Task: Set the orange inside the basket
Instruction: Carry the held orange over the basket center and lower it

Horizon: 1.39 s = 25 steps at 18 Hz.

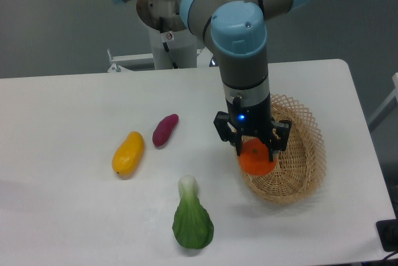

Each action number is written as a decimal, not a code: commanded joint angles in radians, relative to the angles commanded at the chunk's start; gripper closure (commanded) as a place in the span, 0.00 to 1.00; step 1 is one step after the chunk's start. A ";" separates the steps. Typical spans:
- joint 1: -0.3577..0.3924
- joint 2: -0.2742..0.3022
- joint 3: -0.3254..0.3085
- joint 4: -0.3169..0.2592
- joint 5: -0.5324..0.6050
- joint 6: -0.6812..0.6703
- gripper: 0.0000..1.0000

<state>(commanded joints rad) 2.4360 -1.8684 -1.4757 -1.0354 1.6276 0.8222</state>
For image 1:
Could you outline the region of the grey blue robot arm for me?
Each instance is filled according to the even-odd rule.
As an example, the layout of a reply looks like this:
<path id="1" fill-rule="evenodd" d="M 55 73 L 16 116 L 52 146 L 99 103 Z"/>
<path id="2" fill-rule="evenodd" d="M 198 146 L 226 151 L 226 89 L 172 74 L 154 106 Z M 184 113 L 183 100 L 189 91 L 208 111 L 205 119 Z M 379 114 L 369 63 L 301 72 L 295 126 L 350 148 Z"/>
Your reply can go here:
<path id="1" fill-rule="evenodd" d="M 156 69 L 195 67 L 198 41 L 216 58 L 228 107 L 214 120 L 221 140 L 241 154 L 243 136 L 256 137 L 269 160 L 286 149 L 292 124 L 271 115 L 266 21 L 309 0 L 134 1 Z"/>

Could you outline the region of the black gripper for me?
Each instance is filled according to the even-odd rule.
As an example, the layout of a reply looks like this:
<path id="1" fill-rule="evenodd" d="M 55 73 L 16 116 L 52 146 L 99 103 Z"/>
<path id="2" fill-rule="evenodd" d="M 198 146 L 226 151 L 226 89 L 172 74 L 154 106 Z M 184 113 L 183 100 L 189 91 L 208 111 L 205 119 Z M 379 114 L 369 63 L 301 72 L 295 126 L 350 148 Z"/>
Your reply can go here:
<path id="1" fill-rule="evenodd" d="M 258 137 L 267 146 L 269 161 L 273 162 L 275 156 L 287 148 L 292 121 L 271 119 L 270 94 L 252 106 L 244 106 L 242 97 L 237 109 L 233 105 L 231 92 L 231 89 L 224 90 L 228 113 L 218 111 L 213 121 L 220 139 L 229 142 L 235 148 L 237 156 L 240 156 L 242 136 Z"/>

